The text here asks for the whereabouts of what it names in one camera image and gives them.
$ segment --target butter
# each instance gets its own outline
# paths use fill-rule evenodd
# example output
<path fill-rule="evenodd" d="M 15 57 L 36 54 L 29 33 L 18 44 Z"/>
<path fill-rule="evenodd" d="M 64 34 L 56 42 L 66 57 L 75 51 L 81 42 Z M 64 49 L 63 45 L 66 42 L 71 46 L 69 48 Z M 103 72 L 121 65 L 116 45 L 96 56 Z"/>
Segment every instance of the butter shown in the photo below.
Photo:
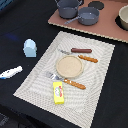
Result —
<path fill-rule="evenodd" d="M 53 82 L 54 88 L 54 102 L 55 104 L 63 104 L 64 103 L 64 95 L 62 82 Z"/>

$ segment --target black table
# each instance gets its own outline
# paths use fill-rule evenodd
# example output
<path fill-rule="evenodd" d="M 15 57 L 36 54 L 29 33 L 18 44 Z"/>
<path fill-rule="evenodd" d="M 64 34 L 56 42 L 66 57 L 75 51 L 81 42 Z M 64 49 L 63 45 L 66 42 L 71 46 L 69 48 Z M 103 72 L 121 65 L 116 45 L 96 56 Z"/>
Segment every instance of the black table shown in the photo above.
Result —
<path fill-rule="evenodd" d="M 56 9 L 54 0 L 16 0 L 0 13 L 0 73 L 17 66 L 23 67 L 21 73 L 0 80 L 0 105 L 53 128 L 78 128 L 13 96 L 59 31 L 64 31 L 115 45 L 91 128 L 127 128 L 128 44 L 49 25 L 48 19 Z M 23 47 L 26 39 L 36 42 L 36 58 L 25 57 Z"/>

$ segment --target pan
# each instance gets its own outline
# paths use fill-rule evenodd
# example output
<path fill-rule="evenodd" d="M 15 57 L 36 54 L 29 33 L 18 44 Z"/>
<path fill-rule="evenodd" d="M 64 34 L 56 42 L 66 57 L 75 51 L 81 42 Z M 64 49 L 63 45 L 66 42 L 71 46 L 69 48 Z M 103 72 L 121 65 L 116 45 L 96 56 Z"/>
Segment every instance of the pan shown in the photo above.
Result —
<path fill-rule="evenodd" d="M 72 20 L 65 22 L 64 24 L 69 24 L 74 20 L 77 20 L 83 25 L 93 25 L 98 22 L 99 10 L 94 7 L 83 7 L 78 11 L 78 16 Z"/>
<path fill-rule="evenodd" d="M 82 3 L 82 0 L 79 2 L 78 0 L 60 0 L 57 2 L 58 11 L 60 17 L 64 19 L 72 19 L 76 17 L 78 13 L 78 7 Z"/>

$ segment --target placemat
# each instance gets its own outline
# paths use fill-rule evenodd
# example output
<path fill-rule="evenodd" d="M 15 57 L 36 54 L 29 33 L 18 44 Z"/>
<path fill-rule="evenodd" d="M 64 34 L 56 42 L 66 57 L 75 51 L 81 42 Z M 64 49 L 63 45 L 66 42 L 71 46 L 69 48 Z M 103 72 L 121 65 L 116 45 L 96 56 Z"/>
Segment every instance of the placemat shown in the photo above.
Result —
<path fill-rule="evenodd" d="M 92 49 L 92 53 L 82 53 L 82 55 L 96 58 L 98 63 L 82 60 L 84 72 L 71 80 L 84 84 L 86 89 L 81 90 L 63 83 L 65 103 L 55 105 L 52 85 L 55 80 L 47 78 L 45 73 L 51 71 L 59 76 L 55 64 L 60 57 L 65 55 L 58 49 L 70 52 L 72 47 Z M 16 90 L 14 96 L 60 116 L 79 127 L 89 128 L 113 50 L 114 45 L 61 31 L 22 85 Z"/>

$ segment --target cooking pot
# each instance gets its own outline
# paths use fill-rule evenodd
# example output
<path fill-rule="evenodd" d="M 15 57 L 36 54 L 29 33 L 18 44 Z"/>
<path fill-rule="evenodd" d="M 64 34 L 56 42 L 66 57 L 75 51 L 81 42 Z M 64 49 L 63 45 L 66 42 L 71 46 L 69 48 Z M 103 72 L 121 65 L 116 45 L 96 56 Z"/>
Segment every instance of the cooking pot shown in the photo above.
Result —
<path fill-rule="evenodd" d="M 78 0 L 60 0 L 59 2 L 56 1 L 56 3 L 60 17 L 71 19 L 77 15 L 82 0 L 80 2 Z"/>
<path fill-rule="evenodd" d="M 93 25 L 98 22 L 99 10 L 94 7 L 83 7 L 78 11 L 78 16 L 72 20 L 65 22 L 69 24 L 70 22 L 78 19 L 78 21 L 83 25 Z"/>
<path fill-rule="evenodd" d="M 128 31 L 128 5 L 119 10 L 119 17 L 122 27 Z"/>

